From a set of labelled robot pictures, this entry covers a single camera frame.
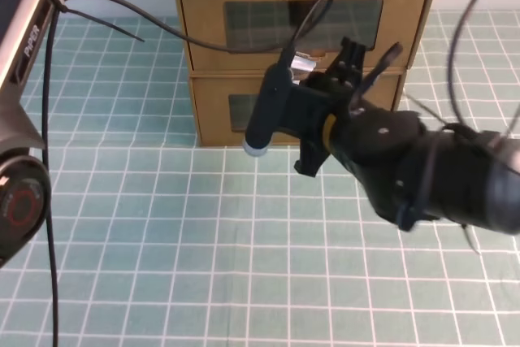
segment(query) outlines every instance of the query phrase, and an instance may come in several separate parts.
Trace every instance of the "drawer window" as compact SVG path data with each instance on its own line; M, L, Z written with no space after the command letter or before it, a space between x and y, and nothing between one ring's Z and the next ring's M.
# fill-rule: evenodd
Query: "drawer window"
M232 132L245 132L249 118L253 114L257 94L229 95L229 115Z
M249 49L285 42L313 2L225 2L227 45ZM341 39L348 37L373 50L382 11L383 0L335 0L322 22L301 40L298 49L333 52L340 49Z

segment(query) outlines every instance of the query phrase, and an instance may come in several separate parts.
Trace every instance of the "robotic arm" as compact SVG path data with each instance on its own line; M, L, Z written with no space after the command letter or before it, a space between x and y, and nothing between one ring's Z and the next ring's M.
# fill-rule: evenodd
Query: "robotic arm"
M245 151L264 154L274 132L297 137L298 173L316 176L332 155L363 185L379 217L407 232L419 220L447 218L520 233L520 142L458 124L445 126L453 132L431 132L418 113L371 105L363 94L401 46L395 44L365 78L365 47L346 38L342 47L324 73L312 72L299 84L293 69L301 69L302 59L294 50L281 54L262 82Z
M0 267L38 231L50 209L50 179L29 156L45 143L20 105L58 0L0 0Z

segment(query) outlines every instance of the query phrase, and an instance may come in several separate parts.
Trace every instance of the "table surface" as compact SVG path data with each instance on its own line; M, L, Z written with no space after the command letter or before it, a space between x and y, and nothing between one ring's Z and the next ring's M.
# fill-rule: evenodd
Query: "table surface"
M476 12L461 41L476 128L505 128L520 103L518 17ZM446 119L457 18L432 12L405 87ZM312 180L294 148L196 148L181 42L116 22L146 43L63 19L55 46L61 346L520 345L518 238L475 229L478 256L446 221L398 232L332 160ZM42 60L23 98L37 124ZM0 271L2 347L50 346L48 267L42 230Z

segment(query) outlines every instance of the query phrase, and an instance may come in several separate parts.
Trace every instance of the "cardboard drawer unit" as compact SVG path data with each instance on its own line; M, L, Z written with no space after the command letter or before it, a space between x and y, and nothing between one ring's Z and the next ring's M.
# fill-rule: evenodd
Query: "cardboard drawer unit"
M185 33L221 46L253 49L287 41L314 0L176 0ZM337 56L341 39L365 45L372 68L396 41L404 51L368 99L397 107L422 35L431 0L335 0L323 21L297 49L320 59L324 69ZM263 72L278 59L268 54L229 54L184 44L193 109L201 145L239 145ZM290 137L277 137L287 144Z

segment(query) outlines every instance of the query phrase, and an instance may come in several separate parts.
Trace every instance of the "drawer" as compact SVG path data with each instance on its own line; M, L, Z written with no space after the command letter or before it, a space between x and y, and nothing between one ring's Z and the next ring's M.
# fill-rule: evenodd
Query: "drawer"
M366 98L391 110L404 81L405 73L383 74ZM201 146L241 145L262 77L194 77L190 84ZM273 140L276 145L296 142L284 134L276 134Z
M313 0L180 0L186 32L203 41L248 49L284 42L303 19ZM323 22L298 49L323 59L327 67L336 57L342 37L361 42L369 51L366 67L373 67L399 41L404 52L393 64L406 67L420 33L427 0L335 0ZM229 54L187 46L194 73L263 72L278 54Z

